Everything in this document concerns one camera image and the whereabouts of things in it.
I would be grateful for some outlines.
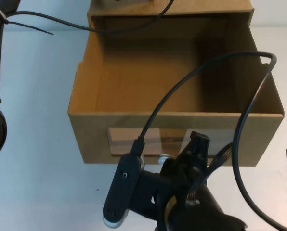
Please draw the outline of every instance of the box flap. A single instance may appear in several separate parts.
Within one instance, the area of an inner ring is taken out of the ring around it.
[[[105,15],[158,15],[169,0],[91,0],[88,14]],[[175,0],[166,15],[199,13],[251,12],[250,0]]]

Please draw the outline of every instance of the white surface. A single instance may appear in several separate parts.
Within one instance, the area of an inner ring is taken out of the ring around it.
[[[91,0],[21,0],[19,11],[35,11],[87,26],[87,15]],[[287,0],[251,0],[255,13],[252,26],[287,26]],[[34,16],[14,16],[12,21],[29,23],[45,30],[72,30],[65,25]],[[6,30],[29,30],[7,25]]]
[[[252,32],[260,50],[278,57],[274,79],[286,117],[258,166],[241,171],[258,206],[287,226],[287,28]],[[67,116],[87,36],[81,31],[5,33],[0,108],[8,137],[0,153],[0,231],[110,230],[102,208],[116,166],[83,164]],[[208,185],[223,210],[242,219],[248,230],[272,230],[244,202],[231,168],[219,169]],[[152,231],[155,225],[130,212],[117,230]]]

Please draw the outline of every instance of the brown cardboard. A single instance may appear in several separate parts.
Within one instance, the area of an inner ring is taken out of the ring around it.
[[[249,1],[218,2],[176,0],[171,15],[142,30],[114,36],[90,33],[68,110],[85,163],[117,163],[138,133],[117,128],[142,128],[167,91],[205,60],[227,52],[256,50],[248,27],[253,13]],[[165,3],[144,3],[147,11],[141,5],[132,6],[132,11],[130,6],[103,9],[106,16],[98,16],[99,9],[90,10],[94,15],[89,16],[90,25],[100,29],[140,25],[152,16],[138,15],[156,14]],[[190,129],[215,136],[215,148],[229,142],[264,70],[260,58],[239,58],[190,79],[152,124],[156,129],[148,135],[147,141],[152,143],[144,150],[146,163],[156,164],[161,153],[177,155]],[[283,117],[271,78],[242,134],[242,166],[257,164]]]

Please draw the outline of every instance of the cardboard box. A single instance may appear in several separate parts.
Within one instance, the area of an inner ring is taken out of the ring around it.
[[[92,3],[90,25],[122,29],[151,20],[168,4],[154,0],[121,7]],[[166,16],[144,29],[90,33],[68,109],[85,163],[117,163],[130,150],[157,103],[181,78],[211,57],[256,51],[249,0],[176,0]],[[232,59],[190,79],[166,102],[146,139],[146,163],[178,155],[192,129],[211,137],[209,155],[232,141],[241,111],[261,81],[259,57]],[[284,117],[273,78],[246,122],[242,166],[255,166]]]

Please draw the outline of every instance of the white wall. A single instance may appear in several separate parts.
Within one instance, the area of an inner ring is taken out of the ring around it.
[[[70,21],[88,25],[86,12],[91,0],[22,0],[20,11],[36,11]],[[251,0],[255,8],[252,26],[287,26],[287,0]],[[72,30],[73,28],[34,16],[15,16],[10,20],[29,23],[46,30]],[[7,30],[27,30],[8,25]]]

